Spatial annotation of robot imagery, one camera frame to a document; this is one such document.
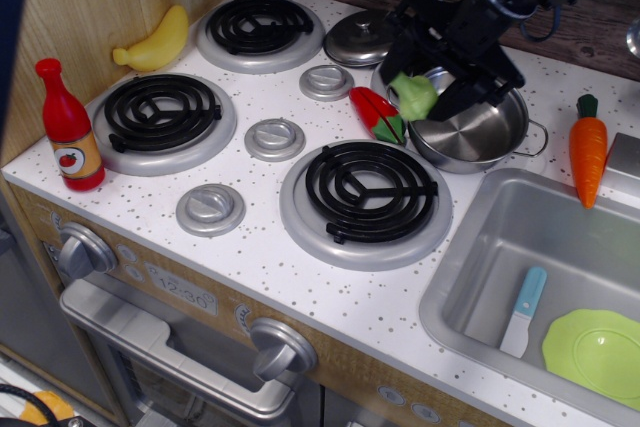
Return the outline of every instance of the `orange carrot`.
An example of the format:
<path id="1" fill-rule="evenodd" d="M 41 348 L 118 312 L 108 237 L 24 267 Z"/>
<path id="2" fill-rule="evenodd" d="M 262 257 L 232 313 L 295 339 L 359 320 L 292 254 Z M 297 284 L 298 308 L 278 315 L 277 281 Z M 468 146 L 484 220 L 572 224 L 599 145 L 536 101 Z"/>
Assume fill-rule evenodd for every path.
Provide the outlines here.
<path id="1" fill-rule="evenodd" d="M 580 119 L 569 133 L 569 157 L 573 181 L 582 205 L 590 209 L 596 202 L 607 160 L 607 127 L 596 118 L 598 99 L 583 95 L 578 99 Z"/>

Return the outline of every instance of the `clock display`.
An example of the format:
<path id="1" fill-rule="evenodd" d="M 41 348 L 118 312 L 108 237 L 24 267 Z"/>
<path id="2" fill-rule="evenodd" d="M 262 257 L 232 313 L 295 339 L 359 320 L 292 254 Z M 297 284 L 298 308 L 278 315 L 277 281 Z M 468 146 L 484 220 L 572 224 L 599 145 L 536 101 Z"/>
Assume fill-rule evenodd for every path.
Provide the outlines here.
<path id="1" fill-rule="evenodd" d="M 210 292 L 186 281 L 157 265 L 144 263 L 153 284 L 179 299 L 212 315 L 218 315 L 218 299 Z"/>

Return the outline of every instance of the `oven handle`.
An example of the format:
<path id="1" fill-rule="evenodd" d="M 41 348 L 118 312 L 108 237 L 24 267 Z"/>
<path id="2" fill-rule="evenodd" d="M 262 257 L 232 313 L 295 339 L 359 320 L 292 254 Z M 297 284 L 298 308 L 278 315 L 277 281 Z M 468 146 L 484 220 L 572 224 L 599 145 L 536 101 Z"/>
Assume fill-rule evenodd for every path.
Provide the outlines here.
<path id="1" fill-rule="evenodd" d="M 85 281 L 64 290 L 60 306 L 71 321 L 164 377 L 249 420 L 285 415 L 295 392 L 278 380 L 252 392 L 167 345 L 171 329 L 158 317 Z"/>

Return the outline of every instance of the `cable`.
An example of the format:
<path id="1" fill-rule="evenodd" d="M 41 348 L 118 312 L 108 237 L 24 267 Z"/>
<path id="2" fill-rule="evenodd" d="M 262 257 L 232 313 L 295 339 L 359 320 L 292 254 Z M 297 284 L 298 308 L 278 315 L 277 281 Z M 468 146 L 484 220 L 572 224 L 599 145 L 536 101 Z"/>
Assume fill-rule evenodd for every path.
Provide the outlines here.
<path id="1" fill-rule="evenodd" d="M 562 7 L 559 5 L 553 9 L 553 25 L 551 26 L 551 30 L 549 31 L 549 33 L 542 37 L 536 37 L 527 32 L 527 26 L 525 25 L 526 20 L 520 22 L 520 32 L 522 33 L 522 36 L 531 42 L 544 42 L 545 40 L 550 39 L 560 27 L 561 12 Z"/>
<path id="2" fill-rule="evenodd" d="M 9 384 L 0 384 L 0 393 L 22 397 L 27 402 L 31 402 L 40 412 L 42 412 L 42 415 L 44 415 L 44 418 L 47 421 L 47 425 L 50 427 L 60 427 L 60 424 L 58 423 L 56 416 L 51 412 L 51 409 L 49 409 L 49 407 L 47 407 L 47 405 L 35 395 Z"/>

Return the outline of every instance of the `stainless steel sink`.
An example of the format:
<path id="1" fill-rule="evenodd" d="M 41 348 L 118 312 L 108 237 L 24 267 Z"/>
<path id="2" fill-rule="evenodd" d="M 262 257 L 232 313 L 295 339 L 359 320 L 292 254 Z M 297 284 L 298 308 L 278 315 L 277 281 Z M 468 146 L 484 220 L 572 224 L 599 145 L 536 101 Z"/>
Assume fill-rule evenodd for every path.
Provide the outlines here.
<path id="1" fill-rule="evenodd" d="M 515 358 L 498 347 L 536 265 L 548 279 L 527 350 Z M 424 328 L 443 346 L 613 425 L 640 425 L 640 412 L 546 370 L 549 326 L 575 309 L 640 322 L 640 211 L 602 197 L 586 210 L 571 186 L 523 170 L 488 174 L 420 303 Z"/>

